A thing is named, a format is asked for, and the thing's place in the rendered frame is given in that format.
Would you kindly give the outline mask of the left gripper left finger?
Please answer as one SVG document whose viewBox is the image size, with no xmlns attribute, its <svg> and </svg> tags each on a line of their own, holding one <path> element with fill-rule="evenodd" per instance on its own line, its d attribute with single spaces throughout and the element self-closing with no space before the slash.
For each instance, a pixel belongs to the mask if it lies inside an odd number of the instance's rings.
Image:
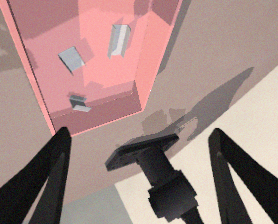
<svg viewBox="0 0 278 224">
<path fill-rule="evenodd" d="M 22 224 L 45 189 L 28 224 L 60 224 L 72 137 L 61 127 L 33 159 L 0 188 L 0 224 Z"/>
</svg>

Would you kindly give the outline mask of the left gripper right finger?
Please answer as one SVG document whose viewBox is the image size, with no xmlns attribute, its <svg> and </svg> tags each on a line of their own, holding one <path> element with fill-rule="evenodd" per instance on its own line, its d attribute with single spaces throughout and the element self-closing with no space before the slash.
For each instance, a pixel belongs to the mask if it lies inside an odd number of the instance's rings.
<svg viewBox="0 0 278 224">
<path fill-rule="evenodd" d="M 221 224 L 253 224 L 228 163 L 272 222 L 278 224 L 278 178 L 220 128 L 214 128 L 208 137 L 208 146 Z"/>
</svg>

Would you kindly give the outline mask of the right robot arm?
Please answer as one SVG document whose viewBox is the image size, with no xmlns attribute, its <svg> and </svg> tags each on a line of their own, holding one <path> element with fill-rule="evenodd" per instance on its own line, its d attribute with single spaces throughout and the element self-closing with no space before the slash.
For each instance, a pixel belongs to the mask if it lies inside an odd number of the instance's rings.
<svg viewBox="0 0 278 224">
<path fill-rule="evenodd" d="M 106 168 L 112 171 L 137 163 L 152 186 L 147 190 L 148 200 L 158 219 L 164 217 L 170 223 L 181 218 L 186 224 L 204 224 L 195 208 L 198 207 L 196 191 L 181 169 L 175 170 L 164 154 L 179 139 L 176 135 L 120 150 Z"/>
</svg>

